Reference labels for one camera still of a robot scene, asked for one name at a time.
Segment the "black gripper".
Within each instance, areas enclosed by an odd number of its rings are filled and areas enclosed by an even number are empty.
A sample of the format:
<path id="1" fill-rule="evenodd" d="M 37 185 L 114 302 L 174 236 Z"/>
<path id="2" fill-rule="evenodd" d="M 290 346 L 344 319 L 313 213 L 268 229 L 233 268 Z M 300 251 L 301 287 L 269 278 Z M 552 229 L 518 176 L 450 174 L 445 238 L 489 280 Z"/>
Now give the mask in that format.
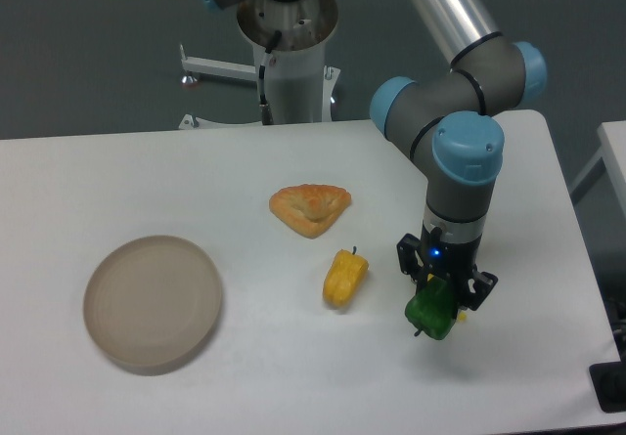
<path id="1" fill-rule="evenodd" d="M 470 242 L 450 243 L 422 227 L 421 237 L 406 234 L 396 244 L 400 271 L 409 276 L 416 288 L 434 275 L 455 284 L 461 309 L 476 311 L 498 283 L 498 277 L 475 267 L 482 236 Z"/>

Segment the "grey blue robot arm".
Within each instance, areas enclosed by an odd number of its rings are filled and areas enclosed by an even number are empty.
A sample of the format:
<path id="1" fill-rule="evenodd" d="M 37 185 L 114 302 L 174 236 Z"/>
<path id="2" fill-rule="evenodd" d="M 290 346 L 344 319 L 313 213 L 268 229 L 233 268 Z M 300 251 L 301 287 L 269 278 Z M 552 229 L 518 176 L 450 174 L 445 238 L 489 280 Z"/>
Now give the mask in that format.
<path id="1" fill-rule="evenodd" d="M 235 7 L 252 44 L 261 120 L 266 125 L 322 117 L 322 67 L 303 55 L 324 45 L 338 19 L 335 0 L 202 0 Z M 496 277 L 475 264 L 504 134 L 495 116 L 540 94 L 541 53 L 509 41 L 479 0 L 412 0 L 448 61 L 448 73 L 425 85 L 396 77 L 372 98 L 370 117 L 385 139 L 426 176 L 421 234 L 398 243 L 401 271 L 416 294 L 410 318 L 453 318 L 478 308 Z"/>

